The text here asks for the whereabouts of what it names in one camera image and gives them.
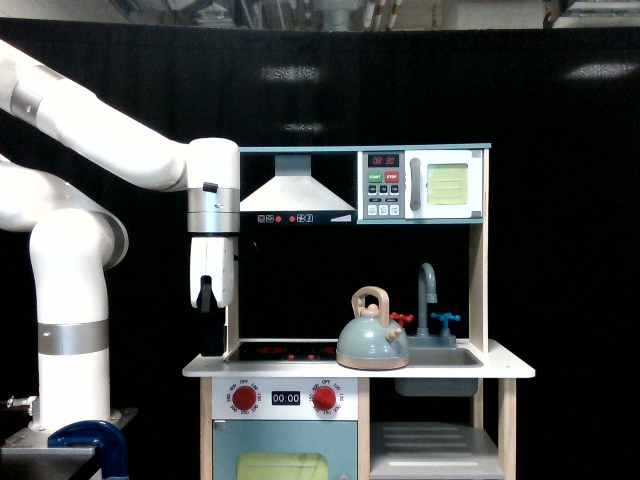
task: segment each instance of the black stovetop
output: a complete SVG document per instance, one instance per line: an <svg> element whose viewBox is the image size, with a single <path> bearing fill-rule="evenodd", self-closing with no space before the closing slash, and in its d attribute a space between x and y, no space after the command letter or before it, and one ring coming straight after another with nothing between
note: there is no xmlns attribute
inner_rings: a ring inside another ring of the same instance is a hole
<svg viewBox="0 0 640 480"><path fill-rule="evenodd" d="M245 342L228 362L327 362L336 360L336 342Z"/></svg>

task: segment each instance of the ceiling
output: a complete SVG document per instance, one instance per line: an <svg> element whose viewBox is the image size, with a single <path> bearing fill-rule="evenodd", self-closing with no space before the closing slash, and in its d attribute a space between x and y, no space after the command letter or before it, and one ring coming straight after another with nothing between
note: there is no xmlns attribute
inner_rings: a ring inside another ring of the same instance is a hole
<svg viewBox="0 0 640 480"><path fill-rule="evenodd" d="M0 0L0 16L362 32L386 31L392 24L393 30L404 31L537 29L554 22L563 27L635 25L637 7L639 1L594 0Z"/></svg>

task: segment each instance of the light blue kettle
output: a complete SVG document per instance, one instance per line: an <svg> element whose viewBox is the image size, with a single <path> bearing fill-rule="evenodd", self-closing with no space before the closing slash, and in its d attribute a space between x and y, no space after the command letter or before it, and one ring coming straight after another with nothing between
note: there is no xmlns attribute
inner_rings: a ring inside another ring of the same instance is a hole
<svg viewBox="0 0 640 480"><path fill-rule="evenodd" d="M364 299L372 295L380 306L365 308ZM391 370L409 363L409 342L404 329L389 320L389 295L378 287L363 287L351 298L355 318L340 333L336 360L345 367L360 370Z"/></svg>

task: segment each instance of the countertop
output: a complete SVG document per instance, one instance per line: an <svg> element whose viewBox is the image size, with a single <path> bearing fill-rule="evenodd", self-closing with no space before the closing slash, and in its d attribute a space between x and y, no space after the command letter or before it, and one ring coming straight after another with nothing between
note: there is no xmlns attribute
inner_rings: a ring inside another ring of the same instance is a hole
<svg viewBox="0 0 640 480"><path fill-rule="evenodd" d="M498 342L489 340L489 352L483 354L468 339L458 339L483 363L482 366L432 367L410 363L395 370L355 370L337 362L225 362L224 357L198 355L183 370L185 377L366 377L366 378L532 378L535 370Z"/></svg>

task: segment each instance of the microwave door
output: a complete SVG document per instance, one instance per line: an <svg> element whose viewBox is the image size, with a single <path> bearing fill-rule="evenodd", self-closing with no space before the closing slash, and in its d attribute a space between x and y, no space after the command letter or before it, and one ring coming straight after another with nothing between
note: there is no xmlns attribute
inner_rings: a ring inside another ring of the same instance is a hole
<svg viewBox="0 0 640 480"><path fill-rule="evenodd" d="M482 151L407 151L405 218L482 217Z"/></svg>

